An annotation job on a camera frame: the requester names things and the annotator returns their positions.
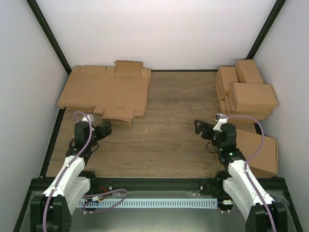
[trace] wood surface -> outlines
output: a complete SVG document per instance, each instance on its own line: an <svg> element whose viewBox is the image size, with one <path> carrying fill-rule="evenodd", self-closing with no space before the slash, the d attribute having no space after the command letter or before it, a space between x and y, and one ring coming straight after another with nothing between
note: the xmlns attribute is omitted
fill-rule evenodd
<svg viewBox="0 0 309 232"><path fill-rule="evenodd" d="M86 170L100 177L214 177L223 167L195 134L194 120L215 124L220 112L215 75L152 72L145 117L132 125L112 123L112 134L99 142ZM64 114L47 176L56 176L63 165L74 137L72 115ZM237 127L255 132L253 124Z"/></svg>

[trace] white wall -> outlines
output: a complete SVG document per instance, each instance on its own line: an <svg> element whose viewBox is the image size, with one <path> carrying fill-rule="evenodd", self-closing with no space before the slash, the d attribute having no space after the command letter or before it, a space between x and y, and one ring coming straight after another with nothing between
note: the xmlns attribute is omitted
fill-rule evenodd
<svg viewBox="0 0 309 232"><path fill-rule="evenodd" d="M309 231L309 1L286 1L255 56L279 106L264 121L279 140L279 175L285 177L304 231Z"/></svg>
<svg viewBox="0 0 309 232"><path fill-rule="evenodd" d="M9 232L39 175L67 77L25 0L1 0L0 72L0 227Z"/></svg>
<svg viewBox="0 0 309 232"><path fill-rule="evenodd" d="M70 65L216 69L246 58L275 0L38 0Z"/></svg>

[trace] brown box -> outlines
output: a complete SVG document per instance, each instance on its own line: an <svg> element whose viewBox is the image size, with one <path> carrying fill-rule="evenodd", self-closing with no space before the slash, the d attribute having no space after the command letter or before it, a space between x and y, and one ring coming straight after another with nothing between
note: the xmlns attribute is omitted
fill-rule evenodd
<svg viewBox="0 0 309 232"><path fill-rule="evenodd" d="M244 130L236 129L237 147L247 159L259 147L262 136ZM249 167L256 177L273 177L278 173L277 140L265 136L260 152L249 162Z"/></svg>
<svg viewBox="0 0 309 232"><path fill-rule="evenodd" d="M227 116L234 116L234 114L229 113L228 106L225 100L219 102L219 107L220 107L220 111L222 114L227 115ZM247 116L251 116L258 121L263 120L266 117L266 116L261 116L261 115L247 115ZM228 123L246 123L247 124L247 123L255 123L255 121L249 118L239 117L239 118L229 118Z"/></svg>
<svg viewBox="0 0 309 232"><path fill-rule="evenodd" d="M259 70L253 59L239 60L236 65L236 71L239 82L241 83L254 83L263 84L264 81L261 77Z"/></svg>
<svg viewBox="0 0 309 232"><path fill-rule="evenodd" d="M218 100L222 101L222 100L224 100L224 94L221 92L221 88L220 88L219 81L218 81L217 77L214 79L214 82L215 82L215 86L216 86Z"/></svg>
<svg viewBox="0 0 309 232"><path fill-rule="evenodd" d="M144 69L142 62L116 61L115 67L77 65L57 106L131 123L145 114L150 78L151 70Z"/></svg>
<svg viewBox="0 0 309 232"><path fill-rule="evenodd" d="M246 107L238 107L235 109L232 103L231 93L228 93L228 95L225 98L226 104L228 106L228 109L230 110L230 113L233 113L233 115L261 115L261 116L268 116L271 114L271 111L254 111L254 110L247 110Z"/></svg>
<svg viewBox="0 0 309 232"><path fill-rule="evenodd" d="M221 93L226 96L234 82L238 82L235 67L221 66L217 72L216 78L219 82Z"/></svg>
<svg viewBox="0 0 309 232"><path fill-rule="evenodd" d="M231 99L235 109L247 112L271 111L278 106L275 90L269 84L233 83Z"/></svg>

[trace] wood grain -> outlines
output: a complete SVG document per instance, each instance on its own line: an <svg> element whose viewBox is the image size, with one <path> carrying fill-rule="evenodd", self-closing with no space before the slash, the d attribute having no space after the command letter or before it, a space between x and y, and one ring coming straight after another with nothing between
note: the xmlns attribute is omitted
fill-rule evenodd
<svg viewBox="0 0 309 232"><path fill-rule="evenodd" d="M214 177L223 167L195 134L194 120L215 123L215 75L153 72L145 117L132 125L112 123L112 134L99 142L86 170L101 177ZM65 112L47 176L56 176L63 164L74 136L72 115ZM255 131L253 124L237 127Z"/></svg>

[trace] small cardboard box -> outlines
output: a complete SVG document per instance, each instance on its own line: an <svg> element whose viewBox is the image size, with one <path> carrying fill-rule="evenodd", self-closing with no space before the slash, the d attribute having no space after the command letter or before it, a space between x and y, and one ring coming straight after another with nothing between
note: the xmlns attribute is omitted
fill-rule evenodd
<svg viewBox="0 0 309 232"><path fill-rule="evenodd" d="M142 62L116 61L115 67L77 65L58 100L60 109L82 110L132 123L145 114L151 70Z"/></svg>
<svg viewBox="0 0 309 232"><path fill-rule="evenodd" d="M219 81L218 81L218 78L216 77L214 79L214 82L215 82L215 86L216 86L216 91L217 91L217 95L218 95L218 100L219 101L222 101L224 100L224 94L221 92L221 87L219 85Z"/></svg>
<svg viewBox="0 0 309 232"><path fill-rule="evenodd" d="M260 134L236 129L237 147L244 157L249 158L259 147ZM274 138L264 137L264 145L260 152L249 162L249 167L256 177L273 177L278 173L278 144Z"/></svg>
<svg viewBox="0 0 309 232"><path fill-rule="evenodd" d="M278 106L275 90L270 84L233 83L231 99L235 109L248 112L271 111Z"/></svg>
<svg viewBox="0 0 309 232"><path fill-rule="evenodd" d="M219 82L221 93L226 96L234 82L238 82L235 67L221 66L217 72L216 78Z"/></svg>
<svg viewBox="0 0 309 232"><path fill-rule="evenodd" d="M226 115L226 116L234 116L234 114L230 114L228 111L228 106L226 101L220 101L219 102L219 107L220 107L220 111L222 114ZM263 120L265 119L266 116L257 116L257 115L247 115L247 116L251 116L253 118L255 118L257 121ZM229 118L228 119L228 123L255 123L254 120L249 119L249 118L245 118L245 117L239 117L239 118Z"/></svg>
<svg viewBox="0 0 309 232"><path fill-rule="evenodd" d="M246 107L238 107L235 109L233 103L232 103L232 98L231 98L231 93L228 93L226 99L226 104L228 109L230 110L230 113L233 113L233 115L261 115L261 116L268 116L271 114L271 111L256 111L250 109L247 110Z"/></svg>
<svg viewBox="0 0 309 232"><path fill-rule="evenodd" d="M263 84L264 81L261 77L259 70L253 59L239 60L236 65L236 71L239 82L241 83L252 83L252 84Z"/></svg>

